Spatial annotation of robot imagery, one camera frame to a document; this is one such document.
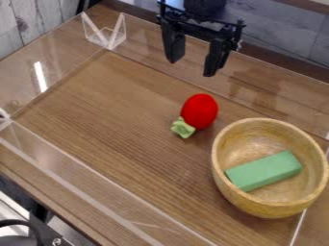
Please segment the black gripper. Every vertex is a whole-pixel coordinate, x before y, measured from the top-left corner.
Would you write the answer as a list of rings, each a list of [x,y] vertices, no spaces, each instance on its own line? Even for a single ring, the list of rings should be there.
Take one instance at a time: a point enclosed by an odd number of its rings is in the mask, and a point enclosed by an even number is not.
[[[245,21],[227,10],[228,0],[158,0],[166,59],[176,63],[185,56],[185,33],[209,39],[204,76],[212,77],[227,63],[231,48],[239,51]]]

